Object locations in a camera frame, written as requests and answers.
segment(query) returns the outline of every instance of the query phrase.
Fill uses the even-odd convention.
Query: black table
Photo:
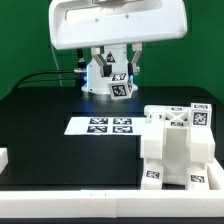
[[[143,117],[145,105],[190,106],[210,103],[216,158],[224,160],[224,106],[196,87],[144,87],[138,96],[103,101],[75,88],[20,88],[0,101],[0,146],[9,164],[0,175],[0,190],[139,189],[142,176],[140,136],[65,136],[72,116]],[[181,223],[214,219],[181,219]],[[30,220],[0,220],[29,223]],[[32,220],[46,223],[46,220]],[[67,219],[47,223],[175,223],[180,219]]]

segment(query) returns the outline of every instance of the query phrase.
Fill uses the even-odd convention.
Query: wire
[[[31,73],[31,74],[23,77],[22,79],[20,79],[15,84],[15,86],[12,88],[12,91],[14,91],[15,89],[17,89],[18,86],[20,86],[27,79],[30,79],[32,77],[40,76],[40,75],[58,75],[58,74],[74,74],[74,71],[72,71],[72,70],[71,71],[70,70],[59,70],[59,71],[40,71],[40,72]]]
[[[74,77],[74,78],[40,79],[40,80],[25,81],[25,82],[18,83],[18,85],[16,86],[16,88],[18,88],[18,87],[21,86],[21,85],[28,84],[28,83],[37,83],[37,82],[56,82],[56,81],[75,81],[75,80],[79,80],[79,79],[81,79],[81,78],[82,78],[82,77],[77,76],[77,77]]]
[[[55,54],[55,50],[54,50],[54,46],[50,40],[50,45],[51,45],[51,53],[52,53],[52,56],[53,56],[53,59],[54,59],[54,63],[55,63],[55,66],[56,66],[56,69],[59,71],[60,70],[60,67],[59,67],[59,63],[58,63],[58,60],[57,60],[57,57],[56,57],[56,54]]]

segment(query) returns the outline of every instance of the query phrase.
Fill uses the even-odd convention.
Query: green backdrop
[[[50,0],[0,1],[0,99],[23,76],[55,70],[48,26]],[[145,44],[138,85],[199,86],[224,102],[224,0],[185,0],[184,39]],[[76,51],[57,51],[61,69]]]

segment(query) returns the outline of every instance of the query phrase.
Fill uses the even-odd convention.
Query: white paper sheet
[[[72,117],[65,135],[141,135],[146,118]]]

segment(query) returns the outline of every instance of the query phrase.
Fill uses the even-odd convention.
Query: robotic hand
[[[187,32],[183,0],[53,0],[49,22],[57,49],[91,47],[82,91],[113,100],[131,98],[138,89],[131,77],[139,71],[142,43]],[[131,62],[127,44],[136,52]]]

